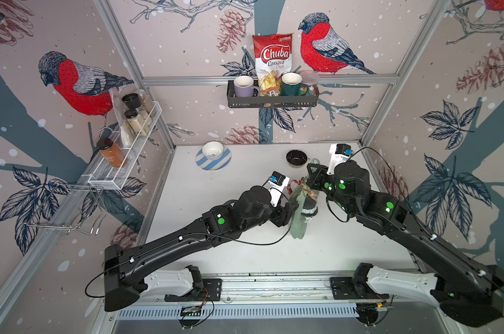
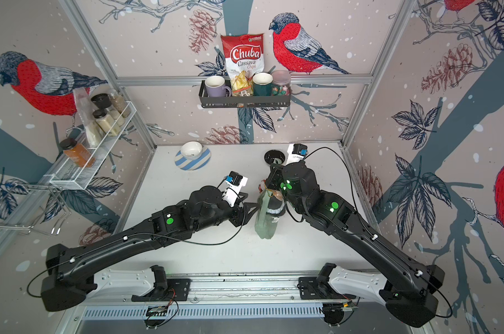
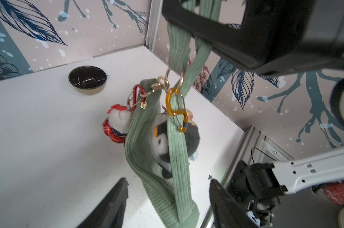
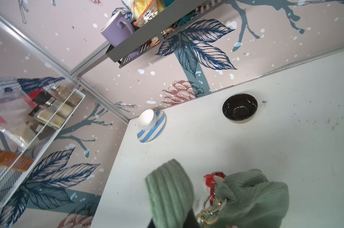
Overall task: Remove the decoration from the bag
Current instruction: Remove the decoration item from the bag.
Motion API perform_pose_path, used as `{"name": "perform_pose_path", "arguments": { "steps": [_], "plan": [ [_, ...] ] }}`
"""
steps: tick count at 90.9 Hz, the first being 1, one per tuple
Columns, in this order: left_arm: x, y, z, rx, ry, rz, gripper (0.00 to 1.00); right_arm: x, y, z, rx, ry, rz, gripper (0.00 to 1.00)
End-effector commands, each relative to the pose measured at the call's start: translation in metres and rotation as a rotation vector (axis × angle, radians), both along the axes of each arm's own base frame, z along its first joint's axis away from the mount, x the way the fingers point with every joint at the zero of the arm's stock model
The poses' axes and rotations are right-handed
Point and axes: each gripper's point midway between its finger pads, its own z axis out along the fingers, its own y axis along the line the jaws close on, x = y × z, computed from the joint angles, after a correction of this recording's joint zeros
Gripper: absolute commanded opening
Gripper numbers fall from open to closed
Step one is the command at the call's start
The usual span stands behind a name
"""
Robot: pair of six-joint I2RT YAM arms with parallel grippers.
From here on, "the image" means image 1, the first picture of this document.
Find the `green corduroy bag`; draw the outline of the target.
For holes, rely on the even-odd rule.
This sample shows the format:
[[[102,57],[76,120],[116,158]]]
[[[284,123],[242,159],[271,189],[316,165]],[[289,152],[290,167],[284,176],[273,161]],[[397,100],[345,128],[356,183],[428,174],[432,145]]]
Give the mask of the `green corduroy bag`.
[[[300,189],[298,191],[295,191],[292,195],[289,195],[289,201],[295,209],[292,217],[291,227],[289,229],[289,232],[294,239],[304,238],[308,223],[310,223],[313,218],[305,217],[301,213],[306,196],[316,195],[317,200],[319,197],[319,193],[317,191],[314,191],[308,187],[308,185],[306,184],[307,180],[308,174],[299,179]]]

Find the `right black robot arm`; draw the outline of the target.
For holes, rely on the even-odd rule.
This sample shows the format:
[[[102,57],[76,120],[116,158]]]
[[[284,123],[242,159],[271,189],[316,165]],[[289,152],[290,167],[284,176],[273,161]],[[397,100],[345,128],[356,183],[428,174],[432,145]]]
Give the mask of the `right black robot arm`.
[[[405,204],[373,191],[370,174],[352,160],[333,173],[321,164],[308,164],[308,186],[325,194],[364,227],[386,236],[420,258],[433,270],[410,274],[360,264],[353,282],[378,294],[394,294],[427,303],[465,326],[479,328],[504,317],[504,272],[464,255],[423,226]]]

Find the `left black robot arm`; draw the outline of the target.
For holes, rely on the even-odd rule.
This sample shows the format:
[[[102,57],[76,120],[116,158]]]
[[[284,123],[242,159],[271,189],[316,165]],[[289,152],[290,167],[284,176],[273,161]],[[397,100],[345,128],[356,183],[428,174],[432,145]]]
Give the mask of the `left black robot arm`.
[[[243,232],[270,221],[286,226],[294,213],[291,203],[281,205],[271,192],[253,186],[237,200],[211,208],[194,222],[147,244],[124,249],[116,244],[104,252],[104,309],[124,309],[148,289],[145,277],[183,257],[237,241]]]

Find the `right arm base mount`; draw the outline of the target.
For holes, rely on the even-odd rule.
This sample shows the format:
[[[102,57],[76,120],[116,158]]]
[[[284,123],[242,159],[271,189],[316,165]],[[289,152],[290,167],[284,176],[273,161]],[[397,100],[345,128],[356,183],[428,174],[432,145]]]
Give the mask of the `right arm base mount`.
[[[352,277],[330,277],[329,283],[335,300],[379,299],[385,301],[389,294],[378,294],[367,284],[367,274],[374,266],[360,263]]]

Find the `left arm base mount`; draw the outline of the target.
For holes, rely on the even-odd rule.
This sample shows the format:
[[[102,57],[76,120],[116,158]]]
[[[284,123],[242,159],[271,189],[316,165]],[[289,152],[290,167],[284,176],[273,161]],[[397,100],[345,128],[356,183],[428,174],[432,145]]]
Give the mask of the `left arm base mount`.
[[[182,270],[185,292],[173,292],[165,294],[165,302],[186,302],[200,299],[221,300],[223,280],[220,278],[203,278],[198,267],[189,265]]]

